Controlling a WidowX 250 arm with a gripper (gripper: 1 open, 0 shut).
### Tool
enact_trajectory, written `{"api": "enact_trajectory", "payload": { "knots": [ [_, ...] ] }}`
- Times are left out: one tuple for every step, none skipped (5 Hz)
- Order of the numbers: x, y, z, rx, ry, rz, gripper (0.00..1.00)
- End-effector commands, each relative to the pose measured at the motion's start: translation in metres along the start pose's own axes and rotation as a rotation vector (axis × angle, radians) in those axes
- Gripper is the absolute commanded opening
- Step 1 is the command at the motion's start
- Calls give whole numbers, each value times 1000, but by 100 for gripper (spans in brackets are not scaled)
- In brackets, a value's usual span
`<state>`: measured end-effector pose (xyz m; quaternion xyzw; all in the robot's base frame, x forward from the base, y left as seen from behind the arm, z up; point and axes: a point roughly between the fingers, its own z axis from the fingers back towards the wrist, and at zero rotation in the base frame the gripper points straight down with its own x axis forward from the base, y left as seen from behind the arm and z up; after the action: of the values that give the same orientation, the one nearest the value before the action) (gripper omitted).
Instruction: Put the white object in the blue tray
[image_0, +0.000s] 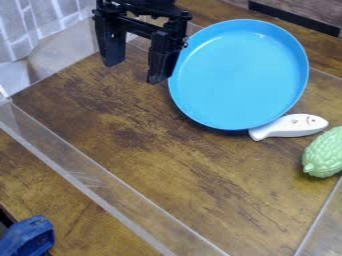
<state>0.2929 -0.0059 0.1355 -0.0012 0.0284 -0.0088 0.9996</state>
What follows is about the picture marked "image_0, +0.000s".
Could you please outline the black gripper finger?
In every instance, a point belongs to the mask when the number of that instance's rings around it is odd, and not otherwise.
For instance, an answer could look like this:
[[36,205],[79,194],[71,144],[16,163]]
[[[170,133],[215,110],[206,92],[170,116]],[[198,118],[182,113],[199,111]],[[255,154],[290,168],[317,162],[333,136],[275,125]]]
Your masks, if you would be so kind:
[[95,16],[94,20],[102,61],[107,67],[112,67],[126,58],[127,33],[116,19]]
[[171,77],[182,47],[183,39],[178,33],[166,30],[152,33],[147,75],[150,84],[158,84]]

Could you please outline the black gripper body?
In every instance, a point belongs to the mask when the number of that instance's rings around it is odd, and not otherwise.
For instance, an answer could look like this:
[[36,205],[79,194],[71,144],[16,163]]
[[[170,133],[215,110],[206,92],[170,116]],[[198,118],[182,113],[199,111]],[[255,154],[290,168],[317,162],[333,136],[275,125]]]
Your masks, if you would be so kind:
[[[174,37],[184,37],[187,22],[192,14],[180,9],[176,0],[96,0],[92,10],[98,37],[111,37],[115,34],[132,33],[140,37],[151,37],[159,30]],[[162,26],[142,20],[140,16],[152,19],[166,18]]]

